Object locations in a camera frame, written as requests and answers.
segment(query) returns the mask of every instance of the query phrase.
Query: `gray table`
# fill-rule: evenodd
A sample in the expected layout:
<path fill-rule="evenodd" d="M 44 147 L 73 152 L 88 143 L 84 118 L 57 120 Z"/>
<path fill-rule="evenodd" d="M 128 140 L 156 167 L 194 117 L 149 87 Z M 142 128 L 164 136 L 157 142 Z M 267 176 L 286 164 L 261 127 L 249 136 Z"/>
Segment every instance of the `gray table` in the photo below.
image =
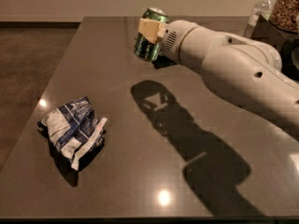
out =
<path fill-rule="evenodd" d="M 240 35 L 246 26 L 183 19 Z M 84 19 L 0 174 L 0 218 L 299 216 L 298 142 L 186 67 L 137 59 L 137 24 Z M 55 164 L 36 122 L 82 96 L 108 123 L 106 145 L 76 176 Z"/>

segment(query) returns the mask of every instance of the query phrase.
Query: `aluminum can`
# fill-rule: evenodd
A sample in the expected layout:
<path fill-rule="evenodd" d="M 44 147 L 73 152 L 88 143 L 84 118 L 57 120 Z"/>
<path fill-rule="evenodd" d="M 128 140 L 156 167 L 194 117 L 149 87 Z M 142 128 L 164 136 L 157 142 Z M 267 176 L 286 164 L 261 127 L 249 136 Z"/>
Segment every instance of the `aluminum can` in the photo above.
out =
<path fill-rule="evenodd" d="M 168 15 L 156 7 L 149 7 L 143 14 L 142 18 L 168 23 Z M 135 55 L 138 58 L 148 62 L 153 62 L 157 59 L 160 49 L 161 44 L 152 44 L 142 34 L 138 33 L 135 43 Z"/>

